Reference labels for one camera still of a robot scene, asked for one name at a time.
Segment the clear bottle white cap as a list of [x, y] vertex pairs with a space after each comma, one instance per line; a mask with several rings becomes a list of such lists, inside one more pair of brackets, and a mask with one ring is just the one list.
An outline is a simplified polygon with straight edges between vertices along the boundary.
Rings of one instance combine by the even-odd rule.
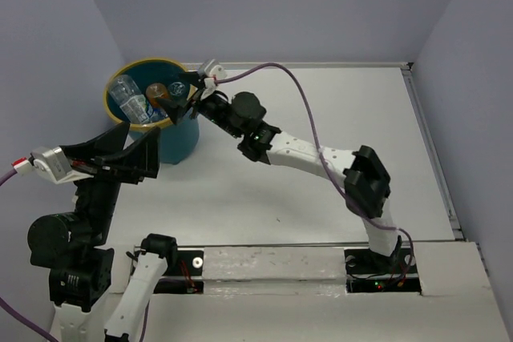
[[144, 125], [156, 122], [158, 115], [132, 77], [126, 74], [116, 76], [107, 90], [131, 123]]

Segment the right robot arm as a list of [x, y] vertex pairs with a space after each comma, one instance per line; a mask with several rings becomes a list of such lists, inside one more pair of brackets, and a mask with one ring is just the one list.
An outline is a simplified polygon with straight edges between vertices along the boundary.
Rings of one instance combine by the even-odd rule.
[[242, 91], [227, 99], [216, 89], [221, 81], [213, 73], [188, 72], [181, 77], [196, 88], [191, 98], [156, 100], [173, 123], [182, 121], [188, 112], [198, 113], [239, 138], [238, 150], [253, 162], [290, 167], [329, 180], [347, 208], [364, 223], [370, 265], [386, 272], [398, 262], [401, 237], [387, 207], [390, 174], [373, 148], [347, 151], [323, 147], [318, 139], [309, 143], [266, 123], [266, 109], [253, 93]]

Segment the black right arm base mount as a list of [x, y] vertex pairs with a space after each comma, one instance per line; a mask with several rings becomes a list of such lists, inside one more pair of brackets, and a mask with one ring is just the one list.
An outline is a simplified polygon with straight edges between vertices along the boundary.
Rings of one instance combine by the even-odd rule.
[[422, 292], [416, 262], [409, 248], [398, 252], [395, 262], [378, 260], [367, 248], [344, 250], [345, 288], [349, 294], [382, 292]]

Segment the clear bottle blue label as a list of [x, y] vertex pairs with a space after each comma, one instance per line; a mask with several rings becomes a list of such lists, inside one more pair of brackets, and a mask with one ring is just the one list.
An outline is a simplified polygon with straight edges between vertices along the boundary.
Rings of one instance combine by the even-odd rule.
[[168, 114], [165, 110], [163, 110], [160, 107], [153, 107], [152, 108], [152, 114], [151, 114], [151, 121], [153, 123], [165, 120], [168, 118]]

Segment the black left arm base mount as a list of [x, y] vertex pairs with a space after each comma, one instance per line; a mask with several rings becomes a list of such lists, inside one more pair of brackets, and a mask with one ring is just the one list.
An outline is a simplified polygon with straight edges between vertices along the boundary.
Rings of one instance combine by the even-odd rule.
[[126, 251], [135, 266], [127, 294], [200, 294], [204, 251], [179, 249], [174, 243], [145, 243], [139, 254]]

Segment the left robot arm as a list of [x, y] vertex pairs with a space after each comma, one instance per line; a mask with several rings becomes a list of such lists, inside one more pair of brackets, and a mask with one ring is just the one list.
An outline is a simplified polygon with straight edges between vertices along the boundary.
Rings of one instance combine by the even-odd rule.
[[135, 340], [156, 285], [177, 265], [176, 239], [148, 235], [117, 309], [104, 319], [115, 256], [104, 246], [120, 187], [154, 179], [160, 169], [160, 129], [127, 145], [129, 129], [120, 123], [84, 143], [30, 154], [39, 176], [76, 186], [74, 210], [36, 219], [27, 235], [31, 264], [50, 271], [50, 301], [64, 341]]

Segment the orange juice bottle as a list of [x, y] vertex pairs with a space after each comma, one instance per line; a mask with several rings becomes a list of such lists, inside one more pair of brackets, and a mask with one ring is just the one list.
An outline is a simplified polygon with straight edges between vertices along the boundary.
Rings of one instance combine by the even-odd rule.
[[168, 89], [161, 82], [154, 82], [149, 85], [145, 90], [145, 95], [154, 110], [161, 108], [158, 99], [169, 99]]

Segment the clear wide-mouth plastic jar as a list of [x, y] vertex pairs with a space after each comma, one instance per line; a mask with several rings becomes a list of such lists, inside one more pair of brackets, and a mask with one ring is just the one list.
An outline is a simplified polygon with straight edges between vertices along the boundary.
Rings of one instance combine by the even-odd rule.
[[185, 99], [188, 97], [190, 86], [181, 81], [175, 81], [168, 84], [168, 93], [171, 99]]

